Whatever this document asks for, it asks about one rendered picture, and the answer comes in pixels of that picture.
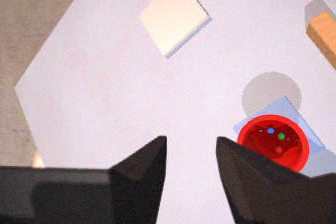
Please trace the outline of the blue marble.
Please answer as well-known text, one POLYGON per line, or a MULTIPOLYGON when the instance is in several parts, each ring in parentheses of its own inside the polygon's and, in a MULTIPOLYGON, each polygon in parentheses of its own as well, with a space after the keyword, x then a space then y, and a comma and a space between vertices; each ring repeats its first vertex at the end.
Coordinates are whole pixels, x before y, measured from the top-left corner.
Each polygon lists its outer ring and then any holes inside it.
POLYGON ((274 130, 273 130, 273 128, 268 128, 268 129, 267 129, 267 132, 268 132, 269 134, 272 134, 272 133, 274 132, 274 130))

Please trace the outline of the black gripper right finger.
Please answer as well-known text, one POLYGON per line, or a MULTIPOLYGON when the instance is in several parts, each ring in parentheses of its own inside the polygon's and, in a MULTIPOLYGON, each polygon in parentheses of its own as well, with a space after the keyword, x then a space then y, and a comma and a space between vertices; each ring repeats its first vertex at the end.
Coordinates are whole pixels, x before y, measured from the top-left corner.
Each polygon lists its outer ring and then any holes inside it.
POLYGON ((309 177, 225 136, 216 159, 234 224, 336 224, 336 173, 309 177))

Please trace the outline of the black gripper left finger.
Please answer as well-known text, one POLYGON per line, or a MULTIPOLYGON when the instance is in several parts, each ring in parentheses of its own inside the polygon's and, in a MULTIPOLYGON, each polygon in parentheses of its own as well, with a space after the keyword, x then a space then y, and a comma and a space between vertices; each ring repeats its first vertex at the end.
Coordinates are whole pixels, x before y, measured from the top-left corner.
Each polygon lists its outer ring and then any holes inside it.
POLYGON ((0 166, 0 224, 156 224, 166 162, 159 135, 108 169, 0 166))

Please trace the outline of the red translucent cup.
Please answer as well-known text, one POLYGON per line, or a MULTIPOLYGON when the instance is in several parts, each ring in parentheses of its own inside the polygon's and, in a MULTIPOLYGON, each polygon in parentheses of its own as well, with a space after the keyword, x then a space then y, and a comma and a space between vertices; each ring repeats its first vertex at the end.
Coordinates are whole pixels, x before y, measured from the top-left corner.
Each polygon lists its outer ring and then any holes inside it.
POLYGON ((308 141, 301 127, 279 115, 262 115, 250 120, 241 129, 237 143, 297 172, 309 156, 308 141), (268 128, 273 128, 274 132, 269 134, 268 128), (285 135, 283 140, 278 138, 280 133, 285 135), (282 152, 277 153, 276 147, 282 148, 282 152))

